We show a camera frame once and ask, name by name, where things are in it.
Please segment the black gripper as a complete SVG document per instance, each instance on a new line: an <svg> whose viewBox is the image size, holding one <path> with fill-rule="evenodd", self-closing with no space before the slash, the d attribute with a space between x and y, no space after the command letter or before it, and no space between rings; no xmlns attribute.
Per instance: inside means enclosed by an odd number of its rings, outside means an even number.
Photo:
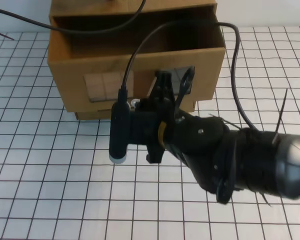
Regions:
<svg viewBox="0 0 300 240"><path fill-rule="evenodd" d="M172 74L169 71L156 71L155 83L149 97L140 99L131 113L131 144L146 146L146 161L160 164L165 151L178 160L180 151L165 144L165 134L170 133L175 123L175 106Z"/></svg>

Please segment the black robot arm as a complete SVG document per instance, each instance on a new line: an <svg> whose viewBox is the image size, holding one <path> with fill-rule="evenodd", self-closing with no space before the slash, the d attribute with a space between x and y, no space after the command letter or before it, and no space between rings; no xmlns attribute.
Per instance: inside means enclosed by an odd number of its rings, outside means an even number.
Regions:
<svg viewBox="0 0 300 240"><path fill-rule="evenodd" d="M159 164L171 153L199 186L226 204L234 191L300 198L300 135L245 127L231 130L221 117L199 117L179 108L172 75L158 71L147 98L136 104L131 139Z"/></svg>

